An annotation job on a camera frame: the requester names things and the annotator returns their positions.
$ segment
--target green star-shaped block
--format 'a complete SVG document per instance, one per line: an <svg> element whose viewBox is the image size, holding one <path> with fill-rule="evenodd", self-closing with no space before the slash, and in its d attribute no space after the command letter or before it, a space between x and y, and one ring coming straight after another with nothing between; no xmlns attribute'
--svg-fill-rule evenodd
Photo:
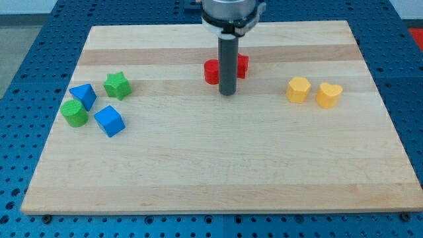
<svg viewBox="0 0 423 238"><path fill-rule="evenodd" d="M107 80L103 86L109 97L116 97L119 100L132 93L130 82L125 78L123 72L108 73Z"/></svg>

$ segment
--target toy block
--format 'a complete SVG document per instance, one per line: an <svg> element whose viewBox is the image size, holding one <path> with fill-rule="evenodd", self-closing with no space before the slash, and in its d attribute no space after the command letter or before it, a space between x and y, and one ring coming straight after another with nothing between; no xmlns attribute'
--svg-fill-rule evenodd
<svg viewBox="0 0 423 238"><path fill-rule="evenodd" d="M94 93L93 87L89 83L71 88L69 92L73 95L74 99L78 99L82 102L85 107L85 110L88 112L89 110L91 110L91 107L93 106L94 101L97 98Z"/></svg>
<svg viewBox="0 0 423 238"><path fill-rule="evenodd" d="M303 103L311 90L310 82L304 77L294 77L288 83L286 97L290 102Z"/></svg>
<svg viewBox="0 0 423 238"><path fill-rule="evenodd" d="M332 108L336 106L342 93L340 85L331 85L329 83L321 83L317 92L316 101L323 108Z"/></svg>
<svg viewBox="0 0 423 238"><path fill-rule="evenodd" d="M130 82L125 78L123 72L107 74L107 80L103 86L109 97L116 97L119 100L132 93Z"/></svg>
<svg viewBox="0 0 423 238"><path fill-rule="evenodd" d="M249 57L242 54L238 54L238 69L237 77L240 79L245 79L247 70L249 69Z"/></svg>
<svg viewBox="0 0 423 238"><path fill-rule="evenodd" d="M94 118L101 130L110 138L125 129L122 117L112 106L103 108L100 112L94 114Z"/></svg>
<svg viewBox="0 0 423 238"><path fill-rule="evenodd" d="M72 99L62 104L60 112L67 123L74 128L85 125L88 114L81 101Z"/></svg>
<svg viewBox="0 0 423 238"><path fill-rule="evenodd" d="M204 78L211 85L219 83L219 61L217 59L209 59L204 63Z"/></svg>

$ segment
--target gray cylindrical rod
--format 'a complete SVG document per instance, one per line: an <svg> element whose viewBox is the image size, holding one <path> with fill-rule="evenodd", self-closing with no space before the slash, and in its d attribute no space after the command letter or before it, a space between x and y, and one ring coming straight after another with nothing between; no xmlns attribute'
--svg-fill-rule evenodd
<svg viewBox="0 0 423 238"><path fill-rule="evenodd" d="M238 38L219 38L219 92L231 96L237 90Z"/></svg>

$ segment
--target blue block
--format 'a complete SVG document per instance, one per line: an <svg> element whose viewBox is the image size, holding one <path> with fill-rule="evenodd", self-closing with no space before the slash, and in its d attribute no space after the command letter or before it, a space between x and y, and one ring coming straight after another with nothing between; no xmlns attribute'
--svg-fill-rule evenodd
<svg viewBox="0 0 423 238"><path fill-rule="evenodd" d="M103 108L100 112L94 114L94 118L101 130L110 138L125 128L122 117L112 106Z"/></svg>
<svg viewBox="0 0 423 238"><path fill-rule="evenodd" d="M85 110L91 110L97 96L94 93L94 89L91 84L81 85L78 87L71 88L69 92L73 95L73 98L78 99L82 102Z"/></svg>

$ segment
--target red block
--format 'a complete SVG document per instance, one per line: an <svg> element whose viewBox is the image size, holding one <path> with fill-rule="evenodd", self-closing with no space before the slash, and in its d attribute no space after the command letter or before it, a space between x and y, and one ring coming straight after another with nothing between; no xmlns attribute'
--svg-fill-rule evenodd
<svg viewBox="0 0 423 238"><path fill-rule="evenodd" d="M219 61L209 59L204 63L204 77L207 83L216 85L219 83Z"/></svg>
<svg viewBox="0 0 423 238"><path fill-rule="evenodd" d="M247 70L249 69L249 57L238 54L238 69L237 77L240 79L245 79Z"/></svg>
<svg viewBox="0 0 423 238"><path fill-rule="evenodd" d="M423 29L419 28L410 28L410 33L412 34L412 37L420 47L420 50L423 51Z"/></svg>

